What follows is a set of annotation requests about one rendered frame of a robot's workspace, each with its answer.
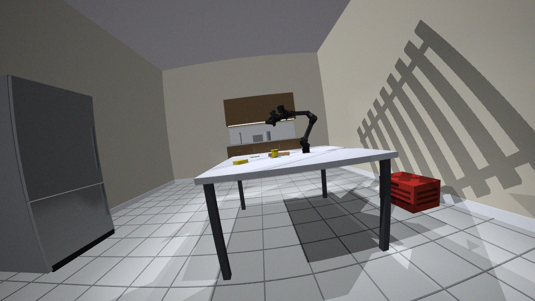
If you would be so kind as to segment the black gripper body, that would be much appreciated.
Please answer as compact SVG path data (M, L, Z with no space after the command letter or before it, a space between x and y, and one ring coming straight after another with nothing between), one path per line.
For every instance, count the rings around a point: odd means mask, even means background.
M278 114L278 115L275 115L275 113L274 113L274 112L272 112L272 113L271 113L271 115L273 115L273 116L272 116L272 118L273 118L273 126L275 126L275 125L276 125L276 122L278 122L278 121L281 121L281 120L282 120L282 118L281 118L281 115L279 115L279 114Z

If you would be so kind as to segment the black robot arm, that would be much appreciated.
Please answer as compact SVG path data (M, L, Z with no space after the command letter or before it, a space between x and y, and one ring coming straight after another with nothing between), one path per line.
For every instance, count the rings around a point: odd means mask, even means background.
M310 134L311 129L313 128L313 125L315 124L316 120L318 119L316 115L311 113L309 110L307 111L291 111L291 110L285 110L283 108L283 105L280 105L277 107L278 112L281 115L282 119L288 120L288 117L292 117L295 115L306 115L309 118L309 125L306 129L306 133L303 137L300 139L300 144L302 145L302 153L310 153L310 144L308 143L308 137ZM283 114L281 114L283 113Z

